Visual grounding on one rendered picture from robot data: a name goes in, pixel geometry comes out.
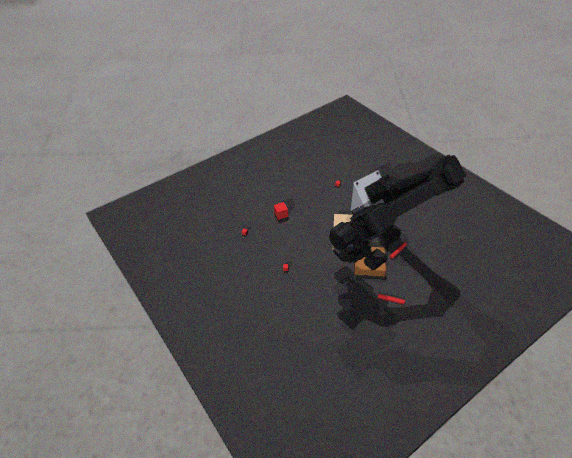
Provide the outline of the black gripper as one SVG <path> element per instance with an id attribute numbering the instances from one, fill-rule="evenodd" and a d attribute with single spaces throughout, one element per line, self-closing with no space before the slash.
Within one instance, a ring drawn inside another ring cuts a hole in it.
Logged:
<path id="1" fill-rule="evenodd" d="M 343 224 L 344 222 L 340 222 L 335 227 L 333 227 L 330 230 L 330 234 Z M 371 246 L 369 245 L 371 240 L 368 239 L 363 242 L 362 238 L 358 237 L 355 241 L 360 244 L 360 253 L 357 254 L 357 258 L 353 261 L 354 263 L 365 257 L 364 264 L 371 270 L 375 270 L 386 261 L 387 255 L 385 255 L 382 251 L 377 248 L 374 251 L 371 250 Z"/>

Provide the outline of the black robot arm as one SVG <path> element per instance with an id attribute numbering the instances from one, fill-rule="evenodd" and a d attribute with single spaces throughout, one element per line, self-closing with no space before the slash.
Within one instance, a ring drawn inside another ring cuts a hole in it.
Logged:
<path id="1" fill-rule="evenodd" d="M 333 231 L 329 239 L 334 253 L 341 261 L 351 263 L 360 253 L 360 244 L 355 241 L 358 237 L 364 242 L 384 234 L 400 215 L 434 196 L 459 188 L 465 176 L 457 157 L 447 155 L 428 171 L 404 179 L 388 174 L 381 177 L 364 189 L 371 204 L 381 199 L 384 203 L 366 206 Z"/>

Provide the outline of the beige rectangular block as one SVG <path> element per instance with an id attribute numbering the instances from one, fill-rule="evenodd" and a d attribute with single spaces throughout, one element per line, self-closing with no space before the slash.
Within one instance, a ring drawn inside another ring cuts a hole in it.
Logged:
<path id="1" fill-rule="evenodd" d="M 349 222 L 352 215 L 334 214 L 334 227 L 340 222 Z"/>

